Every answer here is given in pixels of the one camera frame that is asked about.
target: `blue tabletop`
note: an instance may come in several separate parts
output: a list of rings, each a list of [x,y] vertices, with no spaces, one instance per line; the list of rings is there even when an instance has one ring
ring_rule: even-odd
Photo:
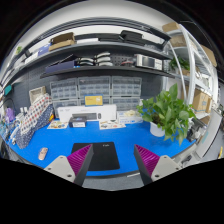
[[[172,157],[193,144],[184,139],[181,146],[178,141],[163,137],[155,137],[150,133],[150,123],[127,124],[126,128],[100,130],[98,121],[87,122],[85,128],[70,128],[56,130],[47,129],[49,125],[36,131],[29,145],[20,149],[12,142],[6,142],[21,157],[37,166],[45,168],[60,155],[69,156],[74,143],[114,142],[120,169],[109,171],[88,171],[86,176],[104,176],[122,174],[138,170],[134,157],[134,144],[149,149],[158,156]],[[42,147],[49,149],[43,161],[38,159]]]

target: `yellow label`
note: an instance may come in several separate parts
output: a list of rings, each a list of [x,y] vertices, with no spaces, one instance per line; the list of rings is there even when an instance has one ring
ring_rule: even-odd
[[[85,97],[86,106],[103,105],[103,96],[86,96]]]

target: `green leaves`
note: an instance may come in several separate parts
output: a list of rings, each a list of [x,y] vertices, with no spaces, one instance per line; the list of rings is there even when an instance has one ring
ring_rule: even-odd
[[[172,116],[172,112],[170,107],[168,107],[168,110],[166,112],[166,122],[170,120],[171,116]]]
[[[162,114],[159,114],[159,117],[163,120],[165,117]]]
[[[189,113],[186,111],[181,111],[179,113],[179,118],[182,120],[187,120],[189,118]]]
[[[177,93],[178,93],[177,91],[178,91],[177,83],[175,83],[169,89],[169,93],[170,93],[170,96],[171,96],[172,100],[176,100],[177,99]]]
[[[159,95],[143,100],[143,106],[137,106],[138,112],[147,122],[154,122],[158,128],[165,130],[164,141],[178,140],[182,144],[188,132],[188,118],[196,117],[192,105],[186,105],[183,100],[177,99],[177,84],[170,87],[169,91],[162,90]]]
[[[143,114],[144,112],[143,112],[143,106],[136,106],[136,108],[138,109],[138,112],[140,113],[140,114]]]
[[[163,102],[162,101],[158,101],[156,103],[156,106],[158,106],[163,111]]]
[[[142,116],[142,119],[147,122],[152,122],[152,116],[147,113],[144,113],[144,115]]]
[[[175,127],[176,127],[176,128],[181,128],[181,127],[180,127],[180,123],[179,123],[179,121],[177,120],[177,118],[176,118],[176,120],[175,120]]]
[[[178,129],[177,130],[178,131],[178,133],[179,133],[179,146],[181,146],[181,144],[182,144],[182,142],[183,142],[183,140],[184,140],[184,134],[183,134],[183,132],[181,131],[181,129]]]
[[[179,61],[179,64],[180,64],[181,68],[184,68],[184,69],[190,71],[190,64],[189,64],[188,61],[184,60],[183,58],[181,58],[179,56],[177,57],[177,59]],[[173,57],[173,59],[170,61],[170,67],[172,69],[178,68],[177,61],[176,61],[175,57]]]

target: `potted plant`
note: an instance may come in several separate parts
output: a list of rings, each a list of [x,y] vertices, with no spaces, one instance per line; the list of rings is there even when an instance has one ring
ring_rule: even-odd
[[[190,71],[189,62],[179,56],[177,56],[177,59],[180,63],[180,67],[182,68],[182,73],[184,75],[187,75],[187,73],[189,73],[189,71]],[[178,74],[179,69],[178,69],[178,65],[177,65],[177,61],[176,61],[175,57],[173,57],[173,59],[170,61],[170,68],[172,70],[175,70],[175,72]]]
[[[187,137],[188,118],[196,118],[192,111],[192,105],[186,105],[183,100],[177,98],[177,84],[170,87],[169,91],[162,90],[156,96],[143,100],[142,106],[137,106],[138,112],[143,114],[142,119],[150,122],[150,132],[155,136],[163,136],[164,140],[179,140],[182,144]]]

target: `plastic bin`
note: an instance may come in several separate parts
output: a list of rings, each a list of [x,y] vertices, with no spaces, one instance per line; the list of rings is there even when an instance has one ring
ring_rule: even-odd
[[[140,96],[142,78],[112,77],[112,96]]]
[[[52,101],[52,103],[53,103],[56,118],[59,118],[57,108],[79,106],[78,99]]]
[[[111,104],[111,98],[110,97],[103,97],[103,105]],[[79,99],[79,106],[85,106],[85,100]]]
[[[89,94],[102,94],[109,97],[110,84],[110,76],[80,77],[78,78],[79,98],[82,99]]]
[[[40,88],[36,88],[36,89],[32,89],[29,91],[29,95],[30,95],[30,103],[31,105],[33,104],[33,102],[41,95],[44,95],[46,93],[46,89],[45,86],[42,86]]]
[[[111,104],[117,105],[117,111],[137,110],[140,97],[111,97]]]
[[[77,78],[51,82],[52,100],[78,98]]]

